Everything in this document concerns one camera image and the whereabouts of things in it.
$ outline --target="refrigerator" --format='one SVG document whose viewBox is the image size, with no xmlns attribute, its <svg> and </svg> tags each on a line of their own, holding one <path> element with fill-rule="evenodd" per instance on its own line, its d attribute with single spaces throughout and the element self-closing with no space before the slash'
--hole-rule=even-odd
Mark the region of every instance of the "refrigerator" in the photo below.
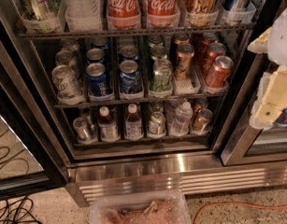
<svg viewBox="0 0 287 224">
<path fill-rule="evenodd" d="M 150 190 L 180 189 L 195 194 L 287 184 L 287 128 L 263 131 L 248 123 L 260 78 L 277 65 L 264 54 L 247 51 L 248 44 L 286 8 L 287 0 L 251 1 L 256 12 L 249 23 L 148 29 L 142 16 L 142 26 L 137 29 L 109 30 L 104 10 L 103 30 L 70 32 L 66 26 L 61 32 L 28 33 L 19 20 L 20 0 L 0 0 L 0 119 L 18 137 L 29 159 L 38 164 L 33 172 L 0 176 L 0 200 L 65 187 L 82 207 L 100 197 Z M 234 61 L 227 89 L 207 92 L 201 82 L 197 93 L 154 98 L 149 96 L 145 72 L 143 97 L 120 99 L 115 65 L 125 40 L 138 47 L 144 66 L 149 35 L 160 34 L 169 43 L 176 33 L 203 32 L 219 33 Z M 78 39 L 87 49 L 94 37 L 109 40 L 114 99 L 95 102 L 85 95 L 75 105 L 59 103 L 51 72 L 60 40 Z M 208 133 L 147 136 L 150 102 L 201 97 L 208 98 L 213 113 Z M 126 140 L 123 133 L 123 110 L 131 103 L 140 104 L 142 112 L 144 135 L 137 141 Z M 73 120 L 81 109 L 90 108 L 96 121 L 102 105 L 119 110 L 122 139 L 109 143 L 99 138 L 89 145 L 78 142 Z"/>
</svg>

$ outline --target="speckled floor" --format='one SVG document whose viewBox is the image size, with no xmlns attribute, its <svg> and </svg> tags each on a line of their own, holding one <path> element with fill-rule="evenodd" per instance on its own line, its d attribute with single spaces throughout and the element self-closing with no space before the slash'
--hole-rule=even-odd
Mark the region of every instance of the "speckled floor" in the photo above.
<svg viewBox="0 0 287 224">
<path fill-rule="evenodd" d="M 78 208 L 65 189 L 54 189 L 31 195 L 32 214 L 43 224 L 87 224 L 90 207 Z M 208 203 L 241 202 L 259 205 L 287 204 L 287 186 L 264 189 L 219 192 L 187 196 L 189 214 L 193 221 L 196 212 Z M 287 224 L 287 209 L 258 210 L 238 206 L 213 206 L 202 212 L 198 224 Z"/>
</svg>

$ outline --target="orange cord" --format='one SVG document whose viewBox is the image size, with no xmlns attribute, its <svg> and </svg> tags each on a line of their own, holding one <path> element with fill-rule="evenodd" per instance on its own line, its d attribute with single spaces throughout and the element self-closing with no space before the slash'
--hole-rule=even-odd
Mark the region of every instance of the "orange cord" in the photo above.
<svg viewBox="0 0 287 224">
<path fill-rule="evenodd" d="M 197 223 L 197 220 L 203 210 L 205 210 L 208 207 L 215 206 L 215 205 L 237 205 L 237 206 L 247 206 L 251 208 L 257 208 L 257 209 L 267 209 L 267 210 L 281 210 L 287 208 L 287 204 L 283 206 L 262 206 L 262 205 L 254 205 L 254 204 L 248 204 L 248 203 L 237 203 L 237 202 L 223 202 L 223 203 L 210 203 L 207 205 L 204 205 L 199 209 L 199 211 L 196 213 L 193 224 Z"/>
</svg>

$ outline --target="metal base panel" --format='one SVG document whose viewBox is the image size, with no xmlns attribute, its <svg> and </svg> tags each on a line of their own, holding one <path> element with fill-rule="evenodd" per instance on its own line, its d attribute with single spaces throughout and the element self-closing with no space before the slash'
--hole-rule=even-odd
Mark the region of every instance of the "metal base panel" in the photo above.
<svg viewBox="0 0 287 224">
<path fill-rule="evenodd" d="M 129 161 L 70 170 L 67 191 L 80 207 L 109 195 L 180 189 L 199 194 L 287 184 L 287 161 L 222 166 L 215 155 Z"/>
</svg>

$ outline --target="beverage cooler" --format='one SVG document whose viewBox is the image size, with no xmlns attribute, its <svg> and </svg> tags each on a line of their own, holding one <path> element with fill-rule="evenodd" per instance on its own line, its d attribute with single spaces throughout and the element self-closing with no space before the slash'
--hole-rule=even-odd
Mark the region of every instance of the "beverage cooler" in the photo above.
<svg viewBox="0 0 287 224">
<path fill-rule="evenodd" d="M 247 51 L 286 6 L 0 0 L 0 129 L 24 148 L 0 147 L 0 200 L 66 187 L 87 206 L 287 184 L 287 125 L 249 124 L 260 78 L 278 65 Z M 33 165 L 11 173 L 23 152 Z"/>
</svg>

